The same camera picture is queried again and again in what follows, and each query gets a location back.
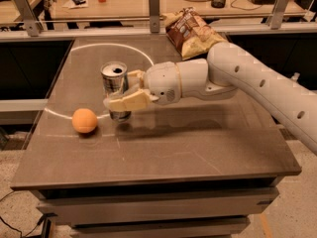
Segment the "floor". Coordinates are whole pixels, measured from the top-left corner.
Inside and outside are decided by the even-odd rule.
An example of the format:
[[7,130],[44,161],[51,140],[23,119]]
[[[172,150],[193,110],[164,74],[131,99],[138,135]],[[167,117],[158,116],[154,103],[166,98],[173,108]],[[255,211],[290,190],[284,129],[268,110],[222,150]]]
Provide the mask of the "floor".
[[[232,238],[316,237],[317,157],[282,126],[278,126],[303,172],[298,177],[285,178],[278,185],[280,196],[263,214],[250,216],[250,226],[241,234],[232,235]],[[0,198],[12,191],[10,181],[25,153],[19,149],[27,134],[23,131],[11,133],[8,133],[10,139],[7,144],[2,143],[0,148]],[[38,235],[42,231],[42,224],[37,226],[41,217],[37,204],[37,199],[30,192],[14,192],[0,199],[0,216],[12,228],[20,230],[23,236],[33,229],[30,236]],[[20,232],[12,228],[0,221],[0,237],[21,237]],[[67,226],[53,226],[51,238],[69,238],[68,233]]]

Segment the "metal bracket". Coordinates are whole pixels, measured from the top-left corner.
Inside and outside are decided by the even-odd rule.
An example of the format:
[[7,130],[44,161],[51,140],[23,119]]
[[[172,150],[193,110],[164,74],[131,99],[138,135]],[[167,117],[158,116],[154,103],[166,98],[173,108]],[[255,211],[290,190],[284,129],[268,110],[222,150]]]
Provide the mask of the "metal bracket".
[[159,33],[159,0],[149,0],[150,30]]
[[13,0],[19,10],[29,36],[38,36],[43,29],[28,0]]
[[267,23],[271,29],[279,29],[283,21],[286,6],[289,0],[276,0],[272,16],[267,19]]

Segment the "brown snack bag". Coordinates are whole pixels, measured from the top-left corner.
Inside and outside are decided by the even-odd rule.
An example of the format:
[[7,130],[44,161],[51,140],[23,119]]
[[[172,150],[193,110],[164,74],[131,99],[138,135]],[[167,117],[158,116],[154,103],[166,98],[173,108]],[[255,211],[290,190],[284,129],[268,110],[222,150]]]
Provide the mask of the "brown snack bag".
[[192,7],[163,15],[166,33],[184,60],[208,53],[219,42],[227,42]]

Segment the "can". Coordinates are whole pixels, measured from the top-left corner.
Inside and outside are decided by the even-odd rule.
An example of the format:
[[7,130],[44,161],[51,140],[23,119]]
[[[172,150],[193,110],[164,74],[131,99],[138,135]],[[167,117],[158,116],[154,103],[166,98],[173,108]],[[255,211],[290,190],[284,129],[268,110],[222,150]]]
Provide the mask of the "can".
[[[103,87],[107,97],[120,96],[129,88],[127,66],[120,61],[109,61],[101,66]],[[114,121],[124,122],[131,116],[131,111],[113,112],[109,110]]]

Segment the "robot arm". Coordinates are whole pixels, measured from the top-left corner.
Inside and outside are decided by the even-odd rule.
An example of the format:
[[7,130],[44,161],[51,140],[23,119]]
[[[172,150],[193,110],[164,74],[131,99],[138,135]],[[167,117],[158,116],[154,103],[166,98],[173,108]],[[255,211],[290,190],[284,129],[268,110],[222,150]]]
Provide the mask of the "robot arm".
[[159,63],[146,72],[139,71],[137,76],[139,83],[134,88],[138,89],[132,94],[110,98],[106,103],[110,110],[133,111],[152,102],[166,105],[184,97],[225,99],[240,88],[317,154],[316,94],[234,44],[214,45],[207,60]]

